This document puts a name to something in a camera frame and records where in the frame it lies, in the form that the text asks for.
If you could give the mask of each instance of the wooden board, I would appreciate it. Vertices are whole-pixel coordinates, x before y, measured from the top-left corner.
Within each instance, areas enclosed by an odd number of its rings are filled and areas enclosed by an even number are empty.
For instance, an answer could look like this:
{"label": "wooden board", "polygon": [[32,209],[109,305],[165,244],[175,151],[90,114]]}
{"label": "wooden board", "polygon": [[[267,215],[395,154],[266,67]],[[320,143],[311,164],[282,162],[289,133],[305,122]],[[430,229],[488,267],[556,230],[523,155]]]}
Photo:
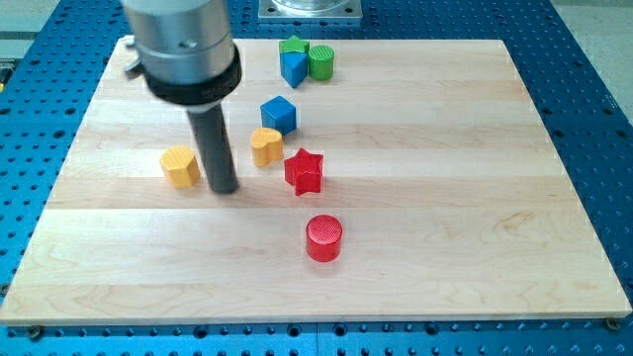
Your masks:
{"label": "wooden board", "polygon": [[[241,184],[174,190],[158,157],[195,147],[183,111],[127,81],[117,45],[16,275],[10,324],[625,316],[631,307],[502,42],[327,41],[328,82],[292,90],[275,41],[238,41],[224,102]],[[322,194],[253,166],[259,106],[324,154]],[[344,225],[313,262],[304,229]]]}

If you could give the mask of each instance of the blue pegboard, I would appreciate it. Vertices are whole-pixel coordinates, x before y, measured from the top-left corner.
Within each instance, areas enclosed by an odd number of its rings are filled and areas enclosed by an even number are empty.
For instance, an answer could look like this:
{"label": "blue pegboard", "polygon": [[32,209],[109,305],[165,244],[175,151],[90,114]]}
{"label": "blue pegboard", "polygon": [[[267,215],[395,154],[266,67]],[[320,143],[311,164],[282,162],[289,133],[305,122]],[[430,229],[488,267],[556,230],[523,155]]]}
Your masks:
{"label": "blue pegboard", "polygon": [[[365,0],[360,26],[259,25],[252,0],[228,4],[237,38],[503,40],[631,299],[633,128],[548,1]],[[0,283],[128,32],[118,1],[61,0],[0,94]],[[299,334],[288,324],[0,327],[0,355],[631,355],[633,317],[619,321],[325,322]]]}

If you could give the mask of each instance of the metal base plate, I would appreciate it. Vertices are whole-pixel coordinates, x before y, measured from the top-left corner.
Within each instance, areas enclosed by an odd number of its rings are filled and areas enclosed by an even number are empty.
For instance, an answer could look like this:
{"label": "metal base plate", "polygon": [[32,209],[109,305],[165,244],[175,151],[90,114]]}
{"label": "metal base plate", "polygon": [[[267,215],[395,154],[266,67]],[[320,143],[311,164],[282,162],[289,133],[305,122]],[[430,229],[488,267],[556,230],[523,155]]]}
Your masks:
{"label": "metal base plate", "polygon": [[275,0],[259,0],[258,16],[259,22],[264,24],[333,22],[360,25],[363,12],[361,0],[348,0],[319,11],[293,9]]}

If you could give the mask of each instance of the yellow block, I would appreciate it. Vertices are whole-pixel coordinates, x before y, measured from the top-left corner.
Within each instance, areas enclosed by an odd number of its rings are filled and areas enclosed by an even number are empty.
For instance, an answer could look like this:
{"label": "yellow block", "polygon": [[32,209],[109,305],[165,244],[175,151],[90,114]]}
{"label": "yellow block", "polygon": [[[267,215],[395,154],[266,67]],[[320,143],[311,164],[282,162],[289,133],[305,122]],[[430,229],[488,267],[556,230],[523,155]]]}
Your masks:
{"label": "yellow block", "polygon": [[281,133],[273,129],[256,129],[250,138],[250,147],[253,151],[253,163],[257,167],[284,158],[284,141]]}
{"label": "yellow block", "polygon": [[187,146],[167,148],[160,156],[160,166],[174,188],[191,187],[200,178],[196,155]]}

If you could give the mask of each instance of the blue block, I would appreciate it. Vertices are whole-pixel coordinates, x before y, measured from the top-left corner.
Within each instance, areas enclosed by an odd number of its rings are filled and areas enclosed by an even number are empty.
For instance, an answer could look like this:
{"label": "blue block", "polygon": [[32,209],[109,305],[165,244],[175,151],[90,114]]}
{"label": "blue block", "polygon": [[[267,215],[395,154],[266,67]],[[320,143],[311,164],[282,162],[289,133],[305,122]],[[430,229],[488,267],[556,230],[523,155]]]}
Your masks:
{"label": "blue block", "polygon": [[281,53],[281,76],[291,87],[297,88],[308,75],[307,53]]}
{"label": "blue block", "polygon": [[289,134],[297,128],[297,109],[278,96],[261,106],[261,126]]}

